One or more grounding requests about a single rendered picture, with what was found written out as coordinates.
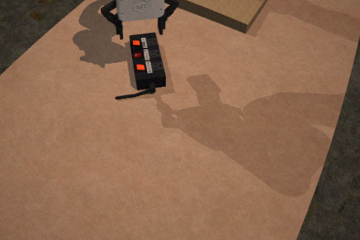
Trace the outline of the black power strip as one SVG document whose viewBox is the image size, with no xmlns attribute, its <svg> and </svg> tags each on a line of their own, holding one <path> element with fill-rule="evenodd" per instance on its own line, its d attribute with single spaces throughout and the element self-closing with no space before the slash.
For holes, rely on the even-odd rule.
<svg viewBox="0 0 360 240">
<path fill-rule="evenodd" d="M 156 87 L 166 87 L 166 74 L 156 33 L 129 35 L 129 38 L 137 90 L 148 90 L 116 96 L 116 99 L 136 97 L 149 92 L 155 93 Z"/>
</svg>

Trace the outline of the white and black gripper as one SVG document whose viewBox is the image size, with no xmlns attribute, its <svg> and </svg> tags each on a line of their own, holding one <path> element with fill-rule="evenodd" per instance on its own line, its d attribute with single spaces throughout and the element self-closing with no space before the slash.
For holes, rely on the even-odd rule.
<svg viewBox="0 0 360 240">
<path fill-rule="evenodd" d="M 170 5 L 165 12 L 164 2 Z M 178 6 L 178 0 L 113 0 L 101 8 L 101 14 L 116 26 L 117 35 L 119 34 L 122 40 L 122 21 L 158 18 L 158 31 L 160 35 L 163 35 L 167 18 L 174 13 Z M 117 8 L 115 15 L 110 12 L 114 8 Z"/>
</svg>

